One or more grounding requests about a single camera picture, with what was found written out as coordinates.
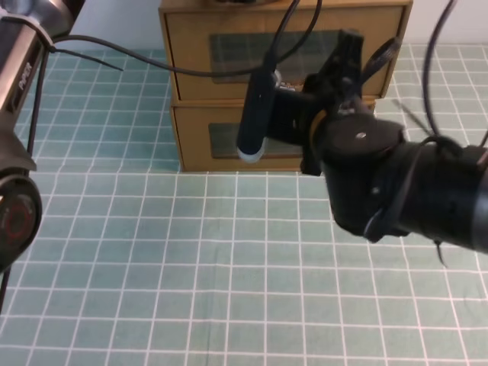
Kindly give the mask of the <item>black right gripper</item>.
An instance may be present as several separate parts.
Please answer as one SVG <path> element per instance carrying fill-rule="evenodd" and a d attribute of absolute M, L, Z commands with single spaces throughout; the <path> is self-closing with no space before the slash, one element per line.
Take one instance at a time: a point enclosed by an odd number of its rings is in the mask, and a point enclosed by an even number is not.
<path fill-rule="evenodd" d="M 338 112 L 353 97 L 362 96 L 361 55 L 363 36 L 356 30 L 340 30 L 337 44 L 323 65 L 323 75 L 306 77 L 301 91 L 279 88 L 267 129 L 267 137 L 299 146 L 300 170 L 305 175 L 321 175 L 313 151 L 312 124 L 315 118 Z"/>

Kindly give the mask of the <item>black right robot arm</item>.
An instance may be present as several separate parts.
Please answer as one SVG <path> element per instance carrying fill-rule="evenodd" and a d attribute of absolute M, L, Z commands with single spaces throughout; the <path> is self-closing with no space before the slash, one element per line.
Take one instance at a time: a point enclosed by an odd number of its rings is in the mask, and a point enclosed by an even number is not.
<path fill-rule="evenodd" d="M 370 242 L 416 233 L 487 251 L 487 150 L 428 133 L 420 142 L 376 118 L 361 87 L 398 49 L 397 39 L 361 61 L 363 37 L 341 30 L 301 91 L 278 90 L 267 135 L 302 149 L 301 171 L 323 176 L 334 221 Z"/>

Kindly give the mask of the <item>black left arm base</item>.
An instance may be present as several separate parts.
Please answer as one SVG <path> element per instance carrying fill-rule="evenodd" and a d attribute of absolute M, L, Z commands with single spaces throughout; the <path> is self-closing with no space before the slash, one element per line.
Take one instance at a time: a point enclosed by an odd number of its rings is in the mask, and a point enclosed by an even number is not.
<path fill-rule="evenodd" d="M 1 3 L 1 292 L 11 267 L 34 241 L 43 213 L 30 172 L 43 78 L 53 41 L 66 36 L 83 1 L 3 1 Z M 14 129 L 32 82 L 37 83 L 29 139 Z"/>

